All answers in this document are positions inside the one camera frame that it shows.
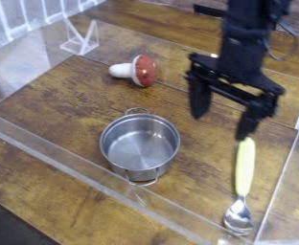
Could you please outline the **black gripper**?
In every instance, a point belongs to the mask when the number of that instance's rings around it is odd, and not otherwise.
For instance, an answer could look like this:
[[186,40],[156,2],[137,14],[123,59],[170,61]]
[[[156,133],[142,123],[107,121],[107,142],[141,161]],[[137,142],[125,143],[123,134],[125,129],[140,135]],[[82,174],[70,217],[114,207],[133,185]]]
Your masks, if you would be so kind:
[[197,120],[206,113],[213,93],[245,105],[236,127],[237,141],[255,132],[264,118],[275,116],[276,100],[284,93],[283,87],[261,73],[265,37],[264,30],[225,26],[218,56],[189,54],[185,79],[192,117]]

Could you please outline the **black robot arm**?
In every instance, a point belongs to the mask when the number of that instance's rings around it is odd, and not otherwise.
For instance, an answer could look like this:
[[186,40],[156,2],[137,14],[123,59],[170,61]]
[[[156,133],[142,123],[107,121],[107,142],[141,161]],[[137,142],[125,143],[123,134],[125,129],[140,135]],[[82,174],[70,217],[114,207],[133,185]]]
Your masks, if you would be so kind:
[[234,139],[255,131],[261,119],[275,115],[283,87],[261,73],[263,58],[271,54],[268,37],[287,15],[289,0],[226,0],[221,31],[222,42],[216,58],[189,54],[190,114],[197,119],[209,109],[217,93],[245,106]]

